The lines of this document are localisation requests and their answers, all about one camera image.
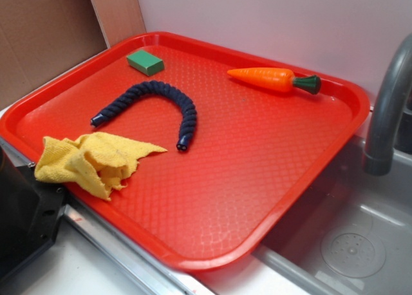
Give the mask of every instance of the twisted rope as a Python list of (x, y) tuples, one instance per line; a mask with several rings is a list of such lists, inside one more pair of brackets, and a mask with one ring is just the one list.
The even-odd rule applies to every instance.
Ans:
[(170, 84), (161, 81), (145, 81), (130, 87), (125, 93), (95, 115), (90, 120), (91, 125), (97, 128), (102, 123), (110, 121), (146, 94), (157, 94), (167, 97), (180, 107), (183, 120), (180, 124), (179, 141), (176, 147), (180, 151), (185, 151), (189, 146), (190, 140), (193, 138), (196, 127), (196, 108), (193, 101), (186, 94)]

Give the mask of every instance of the plastic carrot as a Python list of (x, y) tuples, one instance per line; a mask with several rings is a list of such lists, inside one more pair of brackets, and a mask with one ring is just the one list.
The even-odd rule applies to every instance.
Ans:
[(295, 87), (317, 94), (321, 89), (321, 79), (318, 76), (296, 77), (287, 68), (240, 68), (227, 73), (248, 84), (280, 92), (289, 92)]

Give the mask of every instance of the stainless steel sink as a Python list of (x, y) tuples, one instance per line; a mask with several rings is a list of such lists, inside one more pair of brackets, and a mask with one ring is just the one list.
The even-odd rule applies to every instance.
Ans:
[(412, 158), (368, 175), (363, 144), (353, 137), (255, 252), (312, 294), (412, 292)]

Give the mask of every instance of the red tray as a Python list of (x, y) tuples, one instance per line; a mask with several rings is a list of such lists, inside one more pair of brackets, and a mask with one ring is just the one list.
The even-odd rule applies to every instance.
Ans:
[[(146, 77), (126, 55), (145, 49), (165, 70)], [(156, 79), (195, 103), (188, 152), (176, 150), (182, 115), (171, 101), (138, 101), (98, 129), (169, 150), (141, 159), (112, 201), (73, 194), (166, 264), (184, 271), (226, 265), (251, 252), (343, 147), (369, 113), (356, 85), (317, 73), (318, 95), (280, 94), (234, 81), (232, 68), (314, 72), (170, 33), (130, 38), (32, 93), (0, 120), (0, 134), (38, 161), (45, 135), (76, 139), (89, 120), (130, 86)]]

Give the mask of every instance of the cleaning rag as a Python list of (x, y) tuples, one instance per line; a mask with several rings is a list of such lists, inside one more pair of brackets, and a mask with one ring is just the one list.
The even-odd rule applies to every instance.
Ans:
[(128, 138), (96, 132), (77, 140), (44, 137), (44, 151), (35, 168), (38, 181), (76, 182), (90, 194), (110, 200), (113, 189), (137, 169), (138, 159), (166, 149)]

